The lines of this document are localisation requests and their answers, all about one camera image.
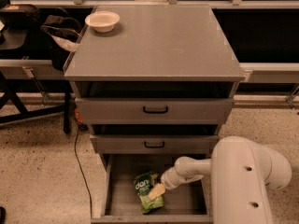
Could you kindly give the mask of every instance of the drawer handle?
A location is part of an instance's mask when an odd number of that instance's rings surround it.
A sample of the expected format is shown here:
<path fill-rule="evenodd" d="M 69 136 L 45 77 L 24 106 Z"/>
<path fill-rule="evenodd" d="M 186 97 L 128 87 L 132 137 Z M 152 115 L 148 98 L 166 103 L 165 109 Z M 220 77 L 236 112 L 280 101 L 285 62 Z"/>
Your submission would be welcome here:
<path fill-rule="evenodd" d="M 143 106 L 143 112 L 147 114 L 165 114 L 168 112 L 168 106 L 164 108 L 164 110 L 149 110 L 145 106 Z"/>
<path fill-rule="evenodd" d="M 144 147 L 147 147 L 147 148 L 162 148 L 165 146 L 165 141 L 163 141 L 160 145 L 151 145 L 149 142 L 147 141 L 144 141 Z"/>

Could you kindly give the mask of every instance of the gray tabletop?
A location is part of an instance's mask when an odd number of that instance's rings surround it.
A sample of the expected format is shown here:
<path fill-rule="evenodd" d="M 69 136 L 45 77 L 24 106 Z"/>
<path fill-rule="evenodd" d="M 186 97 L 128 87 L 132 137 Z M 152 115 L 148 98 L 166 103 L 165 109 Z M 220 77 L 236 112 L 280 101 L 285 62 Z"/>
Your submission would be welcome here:
<path fill-rule="evenodd" d="M 209 6 L 117 5 L 113 31 L 85 32 L 69 80 L 238 81 L 244 79 Z"/>

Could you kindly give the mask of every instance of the snack package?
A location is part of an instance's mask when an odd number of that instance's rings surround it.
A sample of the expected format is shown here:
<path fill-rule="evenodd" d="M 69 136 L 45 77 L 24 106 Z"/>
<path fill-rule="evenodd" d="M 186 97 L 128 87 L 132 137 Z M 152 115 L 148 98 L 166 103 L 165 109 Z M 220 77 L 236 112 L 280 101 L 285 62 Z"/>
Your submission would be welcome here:
<path fill-rule="evenodd" d="M 134 180 L 135 190 L 141 200 L 142 214 L 147 214 L 151 210 L 164 206 L 164 199 L 162 196 L 159 196 L 154 200 L 151 200 L 148 196 L 158 175 L 158 173 L 150 171 L 138 175 Z"/>

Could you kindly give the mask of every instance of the cabinet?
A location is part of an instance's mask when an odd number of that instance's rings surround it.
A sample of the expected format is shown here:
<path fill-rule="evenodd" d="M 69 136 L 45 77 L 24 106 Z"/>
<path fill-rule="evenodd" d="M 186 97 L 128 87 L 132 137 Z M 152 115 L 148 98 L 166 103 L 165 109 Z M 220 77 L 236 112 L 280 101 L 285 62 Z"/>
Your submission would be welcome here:
<path fill-rule="evenodd" d="M 164 195 L 142 216 L 135 176 L 160 174 L 176 158 L 209 154 L 244 79 L 213 12 L 205 6 L 104 5 L 113 31 L 87 28 L 65 77 L 107 170 L 94 223 L 211 223 L 201 182 Z"/>

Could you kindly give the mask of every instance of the floor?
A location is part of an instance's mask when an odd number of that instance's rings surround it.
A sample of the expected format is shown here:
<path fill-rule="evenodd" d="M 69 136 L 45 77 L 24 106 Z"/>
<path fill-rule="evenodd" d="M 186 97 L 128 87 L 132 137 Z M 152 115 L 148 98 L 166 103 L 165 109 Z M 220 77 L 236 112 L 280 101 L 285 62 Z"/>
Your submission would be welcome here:
<path fill-rule="evenodd" d="M 31 109 L 40 105 L 31 105 Z M 12 105 L 0 116 L 16 112 Z M 239 101 L 221 137 L 239 135 L 283 154 L 292 166 L 292 181 L 283 190 L 268 190 L 275 224 L 299 223 L 299 116 L 279 103 Z M 94 154 L 88 131 L 78 130 L 71 117 L 71 133 L 63 132 L 63 115 L 0 125 L 0 205 L 12 223 L 90 223 L 90 199 L 76 150 L 93 200 L 93 216 L 100 215 L 105 172 Z"/>

